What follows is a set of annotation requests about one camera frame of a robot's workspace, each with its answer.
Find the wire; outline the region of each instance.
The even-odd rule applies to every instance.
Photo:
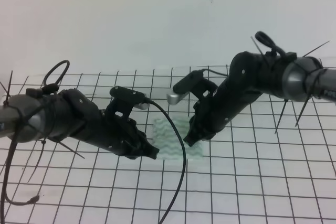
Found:
[[[65,76],[65,74],[66,74],[66,72],[67,72],[67,70],[70,66],[70,62],[68,60],[64,60],[64,61],[61,61],[60,63],[56,64],[46,74],[46,76],[43,79],[43,85],[44,86],[47,85],[47,79],[52,74],[52,72],[54,72],[59,66],[61,66],[62,64],[65,64],[65,63],[66,63],[65,69],[63,70],[62,74],[60,75],[60,77],[55,82],[55,84],[60,83],[60,81]],[[31,198],[27,202],[16,202],[16,201],[12,201],[11,199],[9,199],[8,194],[7,194],[7,184],[8,184],[9,170],[11,168],[11,163],[12,163],[12,160],[13,160],[13,156],[14,156],[14,153],[15,153],[16,146],[17,146],[17,141],[16,140],[17,140],[18,134],[20,133],[20,131],[25,126],[30,126],[30,127],[34,128],[36,131],[38,131],[35,127],[33,127],[32,125],[30,125],[28,123],[28,120],[31,117],[33,117],[35,114],[37,114],[39,111],[41,111],[42,109],[45,109],[47,106],[51,105],[55,101],[55,99],[50,99],[50,102],[42,104],[41,106],[37,107],[32,112],[30,112],[29,114],[23,116],[22,113],[21,113],[21,110],[19,108],[14,107],[14,106],[10,106],[10,104],[9,104],[10,100],[8,100],[8,98],[10,97],[9,91],[10,91],[10,88],[11,88],[13,72],[11,72],[10,75],[11,75],[11,77],[9,79],[7,96],[6,96],[6,100],[4,102],[4,107],[9,107],[9,108],[15,109],[17,111],[17,113],[19,114],[19,122],[16,124],[15,133],[12,137],[12,141],[11,141],[11,145],[10,145],[9,150],[8,150],[7,160],[6,160],[6,165],[5,165],[5,173],[4,173],[4,179],[3,179],[1,196],[0,196],[0,223],[1,224],[5,223],[5,200],[7,200],[10,204],[13,204],[15,206],[25,206],[25,205],[29,205],[29,204],[35,204],[39,200],[39,195],[34,196],[33,198]]]
[[[316,70],[313,70],[313,71],[310,72],[310,73],[307,73],[307,75],[309,75],[309,74],[311,74],[311,73],[313,73],[313,72],[315,72],[315,71],[318,71],[318,70],[320,70],[320,68],[319,68],[319,69],[316,69]],[[307,105],[308,101],[310,100],[310,98],[311,98],[311,96],[312,96],[312,94],[313,94],[313,90],[314,90],[314,88],[315,88],[315,85],[316,85],[317,81],[319,80],[320,76],[321,76],[323,73],[325,73],[327,70],[328,70],[327,68],[322,69],[322,70],[316,75],[316,77],[314,78],[313,84],[312,84],[312,86],[310,87],[310,89],[309,89],[308,92],[307,92],[306,100],[304,101],[304,104],[303,104],[303,106],[302,106],[302,109],[301,109],[301,111],[300,111],[300,114],[299,114],[299,116],[298,116],[298,119],[297,119],[297,121],[296,121],[295,127],[298,126],[298,124],[299,124],[300,118],[301,118],[301,116],[302,116],[302,114],[303,114],[303,112],[304,112],[304,109],[306,108],[306,105]]]
[[[35,173],[35,171],[37,169],[37,166],[39,165],[39,163],[41,161],[42,154],[43,154],[43,151],[44,151],[44,145],[46,144],[46,138],[44,138],[41,143],[42,143],[42,150],[41,150],[40,156],[38,157],[37,163],[36,163],[36,165],[34,167],[33,173],[31,174],[31,176],[30,176],[30,178],[28,180],[28,183],[30,182],[31,178],[33,177],[33,175],[34,175],[34,173]]]
[[[1,87],[5,90],[6,94],[9,94],[7,89],[5,88],[5,86],[2,84],[2,82],[0,82]]]
[[[211,69],[207,69],[207,68],[203,68],[203,69],[201,69],[203,72],[204,71],[208,71],[208,72],[211,72],[211,73],[215,73],[215,74],[217,74],[217,75],[219,75],[219,76],[225,76],[225,77],[227,77],[228,75],[227,74],[225,74],[225,73],[220,73],[220,72],[217,72],[217,71],[214,71],[214,70],[211,70]]]
[[[274,41],[263,31],[258,31],[255,34],[255,38],[262,43],[264,46],[269,47],[272,50],[272,53],[276,55],[278,52],[282,58],[286,57],[285,51],[278,47]]]
[[[286,108],[286,104],[288,102],[288,99],[284,99],[284,104],[283,104],[283,107],[282,107],[282,110],[281,110],[281,113],[280,113],[280,117],[279,117],[279,121],[277,123],[277,126],[275,127],[275,132],[274,134],[276,134],[278,132],[278,127],[280,125],[280,122],[281,122],[281,118],[282,118],[282,115],[283,115],[283,112],[285,111],[285,108]]]
[[[55,143],[59,143],[61,146],[63,146],[64,148],[68,149],[69,151],[71,151],[72,153],[74,153],[75,155],[78,155],[80,156],[81,158],[85,159],[85,157],[83,157],[82,155],[80,155],[78,152],[74,151],[73,149],[71,149],[69,146],[65,145],[64,143],[62,142],[59,142],[57,140],[54,140],[53,138],[49,137],[48,138],[49,140],[55,142]]]
[[[258,44],[256,43],[256,41],[253,39],[253,37],[251,36],[251,40],[253,41],[253,44],[256,46],[256,48],[258,49],[258,51],[260,52],[260,55],[262,56],[264,62],[266,63],[266,65],[269,67],[269,63],[265,57],[265,55],[262,53],[262,50],[260,49],[260,47],[258,46]]]
[[[183,165],[182,165],[182,172],[181,172],[181,177],[180,177],[180,181],[178,183],[178,186],[177,186],[177,189],[175,191],[175,194],[172,198],[172,201],[170,202],[169,206],[167,207],[167,210],[166,212],[164,213],[164,215],[162,216],[161,220],[159,221],[159,224],[162,224],[163,221],[165,220],[165,218],[167,217],[168,213],[170,212],[176,198],[177,198],[177,195],[179,194],[180,192],[180,189],[181,189],[181,185],[182,185],[182,182],[183,182],[183,177],[184,177],[184,174],[185,174],[185,167],[186,167],[186,161],[187,161],[187,157],[186,157],[186,153],[185,153],[185,147],[184,147],[184,144],[183,144],[183,140],[179,134],[179,132],[177,131],[177,128],[175,126],[175,124],[173,123],[173,121],[171,120],[171,118],[169,117],[169,115],[163,110],[163,108],[161,108],[156,102],[150,100],[150,99],[146,99],[146,102],[149,103],[149,104],[152,104],[154,105],[155,107],[157,107],[163,114],[164,116],[168,119],[169,123],[171,124],[177,138],[179,139],[179,142],[181,144],[181,148],[182,148],[182,154],[183,154]]]
[[[65,74],[67,73],[69,66],[70,66],[70,61],[68,60],[63,60],[59,63],[57,63],[52,69],[50,69],[50,71],[46,74],[46,76],[44,76],[43,78],[43,82],[42,84],[44,86],[47,85],[47,80],[49,78],[49,76],[57,69],[59,68],[61,65],[66,64],[65,69],[63,70],[63,72],[61,73],[61,75],[58,77],[58,79],[55,81],[55,84],[59,84],[61,82],[61,80],[63,79],[63,77],[65,76]]]
[[[311,54],[312,52],[314,52],[315,50],[319,49],[320,47],[324,46],[326,43],[329,43],[329,42],[330,42],[330,40],[328,40],[327,42],[325,42],[325,43],[319,45],[317,48],[314,48],[313,50],[311,50],[310,52],[306,53],[306,54],[305,54],[304,56],[302,56],[302,57],[305,57],[305,56]]]

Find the black grid line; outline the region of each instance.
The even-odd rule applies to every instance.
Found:
[[[172,88],[172,81],[173,81],[173,68],[171,69],[171,75],[170,75],[170,88]],[[168,103],[168,108],[167,108],[167,114],[169,115],[169,109],[170,109],[170,104]],[[159,216],[158,216],[158,223],[160,222],[161,218],[161,201],[162,201],[162,187],[163,187],[163,176],[164,176],[164,160],[162,164],[162,174],[161,174],[161,191],[160,191],[160,201],[159,201]]]
[[[210,200],[211,200],[211,224],[214,223],[214,215],[213,215],[213,195],[212,195],[212,167],[211,167],[211,139],[209,140],[209,164],[210,164]]]
[[[11,222],[11,221],[6,221],[7,224],[26,224],[23,222]]]
[[[20,184],[20,185],[35,185],[35,186],[40,186],[41,184]],[[43,184],[43,186],[53,186],[53,187],[64,187],[64,185],[49,185],[49,184]],[[73,188],[87,188],[87,186],[74,186],[74,185],[67,185],[67,187],[73,187]],[[111,189],[111,187],[108,186],[90,186],[90,188],[102,188],[102,189]],[[115,186],[114,189],[124,189],[124,190],[136,190],[136,187],[118,187]],[[159,188],[138,188],[138,190],[149,190],[149,191],[172,191],[175,192],[175,189],[159,189]],[[204,190],[180,190],[181,192],[184,193],[210,193],[210,191],[204,191]],[[246,196],[268,196],[268,197],[282,197],[282,198],[288,198],[288,195],[280,195],[280,194],[249,194],[249,193],[230,193],[230,192],[222,192],[222,191],[214,191],[213,193],[216,194],[223,194],[223,195],[246,195]],[[291,196],[291,198],[302,198],[302,199],[336,199],[336,197],[315,197],[315,196]],[[50,204],[50,203],[36,203],[37,205],[45,205],[45,204]],[[70,205],[70,204],[50,204],[52,206],[75,206],[75,207],[82,207],[82,205]],[[114,206],[85,206],[85,207],[98,207],[98,208],[118,208]]]
[[[322,131],[322,135],[323,135],[323,140],[324,140],[324,142],[326,143],[326,147],[327,147],[327,150],[328,150],[328,155],[329,155],[329,158],[330,158],[330,161],[328,161],[328,162],[331,162],[331,164],[332,164],[332,168],[334,169],[335,177],[336,177],[335,164],[333,163],[333,160],[332,160],[332,157],[331,157],[331,154],[330,154],[329,145],[327,144],[326,135],[324,134],[324,130],[323,130],[323,127],[322,127],[322,124],[321,124],[320,116],[319,116],[319,113],[318,113],[318,111],[317,111],[317,108],[316,108],[316,105],[315,105],[314,100],[313,100],[313,105],[314,105],[314,109],[315,109],[315,111],[316,111],[316,115],[317,115],[317,119],[318,119],[318,121],[319,121],[319,125],[320,125],[320,127],[321,127],[321,131]]]
[[[190,93],[188,94],[188,117],[190,116]],[[188,159],[185,164],[185,206],[184,206],[184,224],[187,223],[187,200],[188,200]]]
[[[272,105],[271,96],[269,96],[269,100],[271,102],[271,109],[272,109],[272,113],[273,113],[273,105]],[[273,120],[274,120],[274,125],[276,126],[277,122],[275,120],[274,113],[273,113]],[[284,159],[283,159],[284,157],[282,155],[282,150],[281,150],[281,144],[280,144],[280,138],[279,138],[278,131],[276,132],[276,135],[277,135],[277,140],[278,140],[278,145],[279,145],[279,151],[280,151],[280,156],[281,156],[281,161],[282,161],[282,167],[283,167],[283,171],[284,171],[284,175],[285,175],[285,180],[286,180],[286,186],[287,186],[287,192],[288,192],[288,198],[289,198],[290,208],[291,208],[292,215],[293,215],[293,222],[294,222],[294,224],[296,224],[296,221],[295,221],[295,218],[294,218],[293,203],[292,203],[292,199],[291,199],[291,196],[290,196],[290,190],[289,190],[289,185],[288,185],[287,173],[286,173],[285,163],[284,163]]]
[[[259,161],[259,154],[258,154],[258,145],[257,145],[256,131],[254,129],[254,121],[253,121],[253,114],[252,114],[252,106],[251,106],[251,104],[249,105],[249,107],[250,107],[250,110],[251,110],[251,119],[252,119],[253,135],[254,135],[254,140],[255,140],[255,147],[256,147],[256,154],[257,154],[257,162],[258,162],[259,174],[261,175],[260,161]],[[268,224],[266,202],[265,202],[265,193],[264,193],[264,186],[263,186],[262,177],[260,177],[260,183],[261,183],[262,200],[264,201],[264,210],[265,210],[265,216],[266,216],[266,224]]]
[[[31,151],[30,151],[29,157],[28,157],[27,162],[26,162],[26,166],[24,167],[24,169],[23,169],[23,171],[22,171],[21,177],[20,177],[20,179],[19,179],[19,182],[18,182],[18,184],[17,184],[17,187],[15,188],[14,194],[13,194],[13,196],[12,196],[12,200],[14,199],[15,194],[16,194],[18,188],[19,188],[19,184],[20,184],[20,182],[21,182],[21,180],[22,180],[22,178],[23,178],[23,175],[24,175],[24,172],[25,172],[25,170],[26,170],[26,167],[27,167],[27,164],[28,164],[28,162],[29,162],[29,159],[30,159],[30,157],[31,157],[32,154],[33,154],[33,150],[34,150],[34,148],[35,148],[35,146],[36,146],[36,143],[37,143],[37,141],[34,143],[34,146],[33,146],[33,148],[32,148]],[[10,209],[11,205],[12,205],[12,204],[10,204],[9,207],[7,208],[7,211],[6,211],[6,214],[5,214],[5,218],[6,218],[7,214],[8,214],[8,212],[9,212],[9,209]]]
[[[231,128],[231,141],[232,143],[232,156],[233,156],[233,168],[234,168],[234,176],[235,176],[235,186],[236,186],[236,193],[237,193],[237,212],[238,212],[238,223],[240,224],[240,209],[239,209],[239,197],[238,197],[238,183],[237,183],[237,168],[236,168],[236,157],[235,157],[235,148],[234,148],[234,140],[233,140],[233,128],[232,128],[232,121],[230,121],[230,128]]]
[[[209,65],[209,67],[230,67],[230,65]],[[207,66],[193,66],[195,68],[206,68]],[[328,66],[328,67],[324,67],[324,68],[328,68],[328,69],[336,69],[336,67],[332,67],[332,66]],[[67,73],[68,76],[79,76],[80,74],[79,73]],[[97,76],[98,74],[97,73],[85,73],[83,74],[84,76]],[[116,74],[114,73],[102,73],[101,74],[102,76],[115,76]],[[50,76],[59,76],[59,74],[57,73],[52,73]],[[129,74],[120,74],[120,76],[129,76]]]
[[[294,113],[295,113],[295,118],[297,119],[294,104],[292,102],[291,102],[291,104],[292,104],[292,107],[293,107],[293,110],[294,110]],[[301,135],[301,130],[300,130],[300,122],[298,123],[298,130],[299,130],[301,141],[303,143],[303,139],[302,139],[302,135]],[[322,219],[320,204],[319,204],[319,200],[317,198],[314,180],[313,180],[312,175],[311,175],[311,169],[310,169],[310,165],[309,165],[308,158],[307,158],[306,148],[304,146],[303,146],[303,152],[305,154],[304,156],[306,157],[306,162],[307,162],[307,166],[308,166],[308,170],[309,170],[309,175],[310,175],[310,178],[311,178],[311,184],[313,186],[313,191],[314,191],[314,195],[315,195],[315,199],[316,199],[317,208],[319,210],[319,215],[320,215],[320,218],[321,218],[321,222],[323,224],[323,219]]]
[[[27,82],[27,80],[28,80],[28,77],[29,77],[29,76],[26,77],[25,82],[23,83],[22,87],[20,88],[19,94],[21,93],[23,87],[25,86],[25,84],[26,84],[26,82]],[[1,175],[1,173],[2,173],[2,171],[3,171],[4,169],[5,169],[5,165],[4,165],[4,166],[2,167],[2,169],[1,169],[1,171],[0,171],[0,175]]]
[[[152,76],[152,85],[151,85],[151,92],[150,92],[150,95],[149,95],[149,98],[152,98],[152,90],[153,90],[153,82],[154,82],[154,72],[155,72],[155,69],[153,69],[153,76]],[[146,126],[145,126],[145,134],[147,132],[147,122],[148,122],[148,116],[149,116],[149,108],[148,108],[148,111],[147,111],[147,117],[146,117]],[[134,221],[134,213],[135,213],[135,204],[137,203],[137,195],[138,195],[138,187],[139,187],[139,180],[140,180],[140,172],[141,172],[141,163],[142,163],[142,157],[140,157],[140,164],[139,164],[139,172],[138,172],[138,181],[137,181],[137,187],[135,189],[135,199],[134,199],[134,209],[133,209],[133,213],[132,213],[132,221],[131,221],[131,224],[133,224],[133,221]]]
[[[78,87],[78,85],[79,85],[79,83],[80,83],[80,79],[81,79],[81,78],[82,78],[82,74],[81,74],[80,77],[79,77],[77,87]],[[78,146],[79,146],[79,141],[78,141],[78,143],[77,143],[75,152],[77,151]],[[68,179],[69,179],[69,176],[70,176],[70,173],[71,173],[71,168],[72,168],[72,165],[73,165],[73,163],[74,163],[75,157],[76,157],[76,155],[74,154],[73,157],[72,157],[72,161],[71,161],[71,165],[70,165],[70,168],[69,168],[69,171],[68,171],[67,178],[66,178],[66,180],[65,180],[65,182],[64,182],[64,187],[63,187],[63,190],[62,190],[62,194],[61,194],[61,197],[59,198],[59,204],[58,204],[58,206],[57,206],[56,213],[55,213],[55,216],[54,216],[54,220],[52,221],[52,222],[53,222],[52,224],[55,224],[56,217],[57,217],[57,213],[58,213],[58,210],[59,210],[59,206],[60,206],[61,201],[62,201],[62,197],[63,197],[64,191],[65,191],[65,188],[66,188],[66,184],[67,184],[67,182],[68,182]]]
[[[246,159],[250,159],[250,160],[257,160],[256,158],[246,158]],[[69,169],[69,167],[58,167],[58,166],[39,166],[40,168],[58,168],[58,169]],[[82,168],[82,167],[76,167],[75,169],[89,169],[89,170],[92,170],[92,168]],[[95,168],[94,170],[116,170],[115,168]],[[131,171],[131,172],[138,172],[139,170],[138,169],[121,169],[121,168],[118,168],[118,170],[122,170],[122,171]],[[157,170],[146,170],[146,169],[142,169],[141,170],[142,172],[158,172]],[[177,171],[175,170],[165,170],[165,172],[167,173],[177,173]],[[205,175],[210,175],[210,173],[205,173],[205,172],[188,172],[190,174],[205,174]],[[293,178],[293,179],[318,179],[318,180],[336,180],[336,178],[323,178],[323,177],[294,177],[294,176],[272,176],[272,175],[251,175],[251,174],[230,174],[230,173],[213,173],[212,172],[212,175],[225,175],[225,176],[249,176],[249,177],[265,177],[265,178]],[[8,182],[8,184],[14,184],[14,185],[17,185],[17,184],[20,184],[20,185],[40,185],[40,184],[34,184],[34,183],[23,183],[23,182]],[[58,185],[58,184],[43,184],[45,186],[62,186],[62,185]]]
[[[114,85],[117,85],[118,73],[119,73],[119,71],[117,72],[116,80],[114,81]],[[114,183],[116,182],[116,181],[115,181],[115,178],[116,178],[116,176],[117,176],[119,160],[120,160],[120,156],[118,156],[118,159],[117,159],[117,165],[115,166],[114,178],[113,178],[112,189],[111,189],[111,195],[110,195],[110,199],[109,199],[109,204],[108,204],[108,206],[110,206],[110,204],[111,204],[111,200],[112,200],[112,194],[113,194],[113,189],[114,189]],[[108,208],[108,209],[107,209],[107,212],[106,212],[105,224],[107,224],[107,220],[108,220],[108,218],[109,218],[109,211],[110,211],[110,208]]]
[[[95,91],[96,91],[96,88],[97,88],[97,85],[98,85],[98,82],[99,82],[99,77],[100,77],[100,73],[97,77],[97,82],[96,82],[96,86],[95,86],[95,89],[93,91],[93,94],[95,94]],[[99,154],[99,148],[97,149],[97,153],[96,153],[96,156],[95,156],[95,159],[94,159],[94,164],[93,164],[93,168],[92,168],[92,172],[91,172],[91,177],[90,177],[90,181],[89,181],[89,186],[88,186],[88,189],[86,191],[86,195],[85,195],[85,200],[84,200],[84,203],[83,203],[83,206],[82,206],[82,211],[80,213],[80,217],[79,217],[79,224],[82,220],[82,216],[83,216],[83,212],[84,212],[84,208],[85,208],[85,203],[86,203],[86,200],[87,200],[87,197],[88,197],[88,194],[89,194],[89,190],[90,190],[90,184],[91,184],[91,180],[92,180],[92,176],[93,176],[93,172],[95,171],[95,165],[96,165],[96,162],[97,162],[97,157],[98,157],[98,154]]]
[[[45,180],[45,178],[46,178],[46,176],[47,176],[47,172],[48,172],[48,169],[49,169],[49,165],[50,165],[50,163],[51,163],[51,160],[52,160],[53,155],[54,155],[54,153],[55,153],[55,150],[56,150],[56,148],[57,148],[57,144],[58,144],[58,143],[55,144],[54,149],[53,149],[53,151],[52,151],[52,153],[51,153],[51,157],[50,157],[50,160],[49,160],[49,162],[48,162],[47,169],[46,169],[46,171],[45,171],[45,173],[44,173],[44,176],[43,176],[41,185],[40,185],[40,187],[39,187],[39,189],[38,189],[38,194],[40,194],[40,192],[41,192],[41,188],[42,188],[43,182],[44,182],[44,180]],[[32,215],[33,215],[33,212],[34,212],[34,209],[35,209],[35,206],[36,206],[36,203],[33,204],[33,208],[32,208],[32,211],[30,212],[30,215],[29,215],[29,218],[28,218],[27,223],[30,222],[30,219],[31,219],[31,217],[32,217]]]
[[[211,140],[212,142],[220,142],[220,143],[231,143],[231,141],[227,141],[227,140]],[[246,142],[246,141],[235,141],[235,143],[254,143],[254,142]],[[258,144],[276,144],[278,145],[279,143],[278,142],[260,142],[258,141],[257,142]],[[336,146],[336,144],[302,144],[302,143],[281,143],[280,142],[280,145],[302,145],[302,146]],[[0,150],[5,150],[7,151],[8,148],[0,148]],[[19,149],[18,151],[31,151],[31,149]],[[69,152],[69,151],[63,151],[63,150],[56,150],[55,152]],[[94,151],[79,151],[78,153],[96,153]],[[325,161],[325,160],[308,160],[308,161],[316,161],[316,162],[330,162],[330,161]]]

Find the white backdrop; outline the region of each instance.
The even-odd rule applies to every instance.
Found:
[[[0,68],[44,73],[230,64],[263,30],[286,51],[336,51],[335,0],[0,0]]]

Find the black cable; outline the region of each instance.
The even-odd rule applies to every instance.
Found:
[[[258,31],[255,34],[255,38],[262,43],[264,46],[269,47],[272,53],[276,56],[276,53],[279,53],[282,58],[286,57],[285,51],[278,47],[274,41],[263,31]]]
[[[309,74],[311,74],[311,73],[313,73],[313,72],[315,72],[315,71],[318,71],[318,70],[320,70],[320,69],[313,70],[313,71],[311,71],[310,73],[307,73],[307,75],[309,75]],[[307,92],[307,98],[306,98],[306,100],[304,101],[304,104],[303,104],[303,106],[302,106],[302,109],[301,109],[301,111],[300,111],[300,114],[299,114],[299,116],[298,116],[298,119],[297,119],[297,121],[296,121],[295,127],[298,126],[299,120],[301,119],[301,116],[302,116],[302,114],[303,114],[303,112],[304,112],[304,109],[306,108],[306,105],[307,105],[308,101],[310,100],[310,98],[311,98],[311,96],[312,96],[312,94],[313,94],[313,90],[314,90],[314,88],[315,88],[315,85],[316,85],[317,81],[319,80],[320,76],[321,76],[323,73],[325,73],[327,70],[328,70],[327,68],[324,68],[324,69],[322,69],[322,70],[315,76],[314,81],[313,81],[313,84],[312,84],[312,86],[310,87],[310,89],[309,89],[308,92]]]
[[[42,143],[42,149],[41,149],[41,153],[40,153],[40,156],[38,157],[38,160],[37,160],[37,163],[34,167],[34,170],[33,170],[33,173],[31,174],[29,180],[28,180],[28,183],[30,182],[31,178],[33,177],[36,169],[37,169],[37,166],[39,165],[40,161],[41,161],[41,158],[42,158],[42,154],[43,154],[43,151],[44,151],[44,145],[46,144],[46,137],[41,141]]]
[[[220,73],[220,72],[217,72],[217,71],[214,71],[214,70],[211,70],[211,69],[207,69],[207,68],[203,68],[203,69],[201,69],[202,71],[208,71],[208,72],[211,72],[211,73],[215,73],[215,74],[217,74],[217,75],[219,75],[219,76],[225,76],[225,77],[227,77],[227,74],[225,74],[225,73]]]
[[[5,86],[2,84],[2,82],[0,82],[0,85],[1,85],[1,87],[5,90],[5,93],[6,93],[6,94],[9,94],[9,92],[7,91],[7,89],[5,88]]]
[[[183,182],[183,177],[184,177],[184,174],[185,174],[185,168],[186,168],[186,163],[187,163],[187,157],[186,157],[186,153],[185,153],[185,147],[184,147],[184,144],[183,144],[183,140],[179,134],[179,132],[177,131],[177,128],[175,126],[175,124],[173,123],[173,121],[171,120],[171,118],[169,117],[169,115],[163,110],[163,108],[161,108],[156,102],[150,100],[150,99],[146,99],[146,103],[149,103],[149,104],[152,104],[154,105],[155,107],[157,107],[163,114],[164,116],[168,119],[169,123],[171,124],[177,138],[179,139],[179,142],[181,144],[181,148],[182,148],[182,153],[183,153],[183,165],[182,165],[182,172],[181,172],[181,177],[180,177],[180,181],[178,183],[178,186],[177,186],[177,189],[175,191],[175,194],[172,198],[172,201],[170,202],[169,206],[167,207],[167,210],[166,212],[164,213],[164,215],[162,216],[161,220],[159,221],[159,224],[162,224],[164,219],[167,217],[168,213],[170,212],[176,198],[177,198],[177,195],[179,194],[180,192],[180,189],[181,189],[181,185],[182,185],[182,182]]]
[[[63,70],[62,74],[60,75],[60,77],[56,80],[55,84],[59,84],[60,81],[62,80],[62,78],[65,76],[69,66],[70,66],[70,62],[68,60],[64,60],[64,61],[61,61],[60,63],[56,64],[47,74],[46,76],[44,77],[43,79],[43,85],[46,86],[47,85],[47,79],[48,77],[59,67],[61,66],[62,64],[65,64],[66,63],[66,67],[65,69]],[[17,113],[19,114],[20,116],[20,120],[19,122],[17,123],[16,125],[16,129],[15,129],[15,133],[12,137],[12,142],[11,142],[11,145],[9,147],[9,150],[8,150],[8,154],[7,154],[7,160],[6,160],[6,165],[5,165],[5,173],[4,173],[4,179],[3,179],[3,185],[2,185],[2,190],[1,190],[1,196],[0,196],[0,223],[1,224],[4,224],[5,223],[5,200],[7,200],[10,204],[13,204],[15,206],[25,206],[25,205],[29,205],[29,204],[35,204],[38,200],[39,200],[39,195],[36,195],[34,196],[33,198],[31,198],[29,201],[27,202],[17,202],[17,201],[12,201],[11,199],[9,199],[8,197],[8,194],[7,194],[7,184],[8,184],[8,177],[9,177],[9,170],[11,168],[11,163],[12,163],[12,160],[13,160],[13,156],[14,156],[14,153],[15,153],[15,149],[16,149],[16,146],[17,146],[17,142],[16,142],[16,138],[19,134],[19,132],[21,131],[21,129],[25,126],[31,126],[33,127],[32,125],[30,125],[28,123],[28,120],[34,116],[35,114],[37,114],[40,110],[42,109],[45,109],[48,105],[51,105],[53,102],[54,102],[54,99],[51,99],[51,101],[47,104],[42,104],[41,106],[39,106],[38,108],[36,108],[34,111],[32,111],[31,113],[29,113],[28,115],[26,116],[23,116],[20,109],[16,108],[16,107],[13,107],[13,106],[10,106],[9,102],[8,102],[8,98],[9,98],[9,91],[10,91],[10,88],[11,88],[11,82],[12,82],[12,75],[13,75],[13,72],[10,74],[11,75],[11,78],[9,80],[9,85],[8,85],[8,90],[7,90],[7,97],[6,97],[6,100],[4,102],[4,107],[10,107],[10,108],[13,108],[13,109],[16,109],[17,110]]]
[[[263,61],[266,63],[266,65],[267,65],[268,67],[270,67],[270,66],[269,66],[269,63],[268,63],[268,61],[267,61],[267,59],[266,59],[266,57],[265,57],[265,55],[262,53],[262,50],[260,49],[260,47],[258,46],[258,44],[255,42],[255,40],[253,39],[252,36],[251,36],[251,39],[252,39],[252,41],[253,41],[253,44],[256,46],[256,48],[257,48],[258,51],[260,52],[260,55],[262,56]]]
[[[63,72],[61,73],[61,75],[58,77],[58,79],[55,81],[55,84],[59,84],[61,82],[61,80],[63,79],[63,77],[65,76],[65,74],[67,73],[69,66],[70,66],[70,61],[68,60],[63,60],[59,63],[57,63],[52,69],[50,69],[50,71],[46,74],[46,76],[44,76],[43,78],[43,82],[42,84],[44,86],[47,85],[47,80],[49,78],[49,76],[57,69],[59,68],[59,66],[66,64],[65,69],[63,70]]]

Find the black bracket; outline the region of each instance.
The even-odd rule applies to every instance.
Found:
[[[48,84],[40,89],[26,89],[26,95],[32,98],[42,98],[45,94],[56,93],[59,86],[56,83]]]
[[[159,149],[153,147],[146,138],[146,135],[136,127],[136,121],[129,118],[134,107],[145,110],[149,107],[146,103],[146,95],[121,86],[115,86],[110,90],[114,98],[105,110],[107,119],[113,119],[128,138],[128,145],[133,151],[127,155],[130,159],[138,156],[147,156],[156,159]]]
[[[205,79],[203,72],[203,70],[195,70],[189,73],[186,77],[174,85],[174,93],[183,95],[191,92],[199,100],[204,98],[204,93],[206,91],[212,94],[217,89],[217,85]]]

